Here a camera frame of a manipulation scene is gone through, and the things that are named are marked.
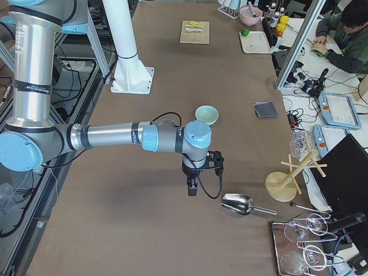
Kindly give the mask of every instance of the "blue joint cap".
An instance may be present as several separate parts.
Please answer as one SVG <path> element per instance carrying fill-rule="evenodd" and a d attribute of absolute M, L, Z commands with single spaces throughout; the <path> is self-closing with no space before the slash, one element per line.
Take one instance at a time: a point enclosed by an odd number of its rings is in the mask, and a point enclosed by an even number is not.
<path fill-rule="evenodd" d="M 85 35 L 88 32 L 88 23 L 79 25 L 63 25 L 60 33 L 68 33 L 69 35 Z"/>
<path fill-rule="evenodd" d="M 45 0 L 8 0 L 9 3 L 16 5 L 16 6 L 21 6 L 21 7 L 36 6 L 38 4 L 41 4 L 44 1 Z"/>
<path fill-rule="evenodd" d="M 0 18 L 0 22 L 7 25 L 15 25 L 16 21 L 11 16 L 3 16 Z"/>
<path fill-rule="evenodd" d="M 0 134 L 0 163 L 13 171 L 29 171 L 43 162 L 40 147 L 29 137 L 12 131 Z"/>
<path fill-rule="evenodd" d="M 146 125 L 143 128 L 142 148 L 146 151 L 157 151 L 159 148 L 159 131 L 156 125 Z"/>
<path fill-rule="evenodd" d="M 211 127 L 203 121 L 189 122 L 184 129 L 184 137 L 193 147 L 208 148 L 211 145 Z"/>

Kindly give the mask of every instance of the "metal scoop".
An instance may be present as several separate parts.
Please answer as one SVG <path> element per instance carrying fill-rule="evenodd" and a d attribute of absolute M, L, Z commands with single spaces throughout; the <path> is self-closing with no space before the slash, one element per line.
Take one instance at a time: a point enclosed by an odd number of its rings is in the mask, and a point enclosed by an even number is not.
<path fill-rule="evenodd" d="M 253 199 L 245 194 L 225 194 L 221 199 L 221 206 L 242 216 L 250 214 L 253 210 L 277 215 L 276 211 L 254 206 Z"/>

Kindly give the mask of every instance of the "person's sleeve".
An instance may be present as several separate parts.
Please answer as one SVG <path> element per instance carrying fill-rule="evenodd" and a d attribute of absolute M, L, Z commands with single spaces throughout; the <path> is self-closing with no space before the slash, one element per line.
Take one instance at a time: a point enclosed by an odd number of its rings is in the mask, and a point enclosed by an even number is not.
<path fill-rule="evenodd" d="M 335 52 L 328 53 L 326 58 L 337 68 L 351 74 L 358 72 L 364 66 L 364 62 L 360 59 L 343 56 Z"/>
<path fill-rule="evenodd" d="M 322 19 L 316 29 L 316 37 L 327 36 L 330 30 L 336 30 L 339 25 L 341 14 L 331 16 L 329 19 Z"/>

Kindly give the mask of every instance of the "scoop handle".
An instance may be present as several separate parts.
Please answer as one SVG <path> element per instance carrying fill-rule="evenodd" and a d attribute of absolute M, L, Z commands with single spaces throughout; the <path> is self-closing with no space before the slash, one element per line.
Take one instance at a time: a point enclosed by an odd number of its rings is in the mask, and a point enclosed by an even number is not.
<path fill-rule="evenodd" d="M 277 215 L 277 212 L 276 211 L 273 211 L 273 210 L 268 210 L 266 208 L 262 208 L 262 207 L 257 207 L 257 206 L 254 206 L 254 211 L 257 211 L 257 212 L 262 212 L 262 213 L 266 213 L 266 214 L 273 214 L 274 216 Z"/>

